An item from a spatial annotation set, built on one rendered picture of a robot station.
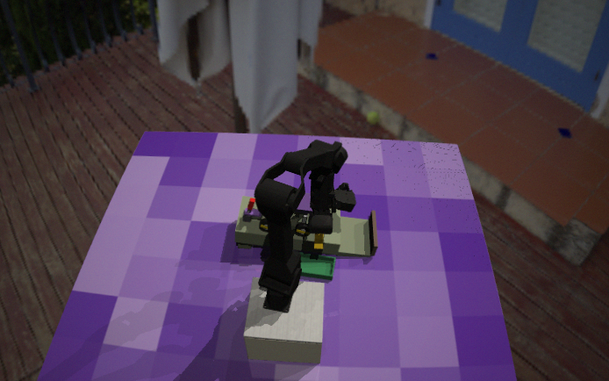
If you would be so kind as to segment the green tray floor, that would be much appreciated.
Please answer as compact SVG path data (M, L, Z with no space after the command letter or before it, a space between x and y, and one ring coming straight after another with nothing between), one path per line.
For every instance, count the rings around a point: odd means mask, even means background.
M323 275L333 274L333 261L320 260L301 256L301 269L305 272Z

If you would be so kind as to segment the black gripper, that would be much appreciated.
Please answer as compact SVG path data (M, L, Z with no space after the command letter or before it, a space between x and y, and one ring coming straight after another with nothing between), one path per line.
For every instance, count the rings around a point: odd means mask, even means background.
M309 234L332 234L333 214L331 213L333 203L333 188L328 191L317 191L311 186L311 202L308 218Z

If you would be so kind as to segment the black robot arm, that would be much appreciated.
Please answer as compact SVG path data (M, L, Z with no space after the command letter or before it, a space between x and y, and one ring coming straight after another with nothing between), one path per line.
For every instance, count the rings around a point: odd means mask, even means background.
M301 277L301 254L292 250L292 214L305 195L305 175L312 171L309 179L316 191L333 188L331 212L352 212L356 205L355 194L348 183L334 189L334 174L337 174L346 159L347 150L342 142L333 144L314 140L306 149L286 152L280 162L267 169L254 190L254 201L258 211L267 220L270 256L264 263L258 285L267 289L263 308L282 313L290 311L292 295ZM301 176L299 188L277 182L284 172ZM265 307L264 307L265 306Z

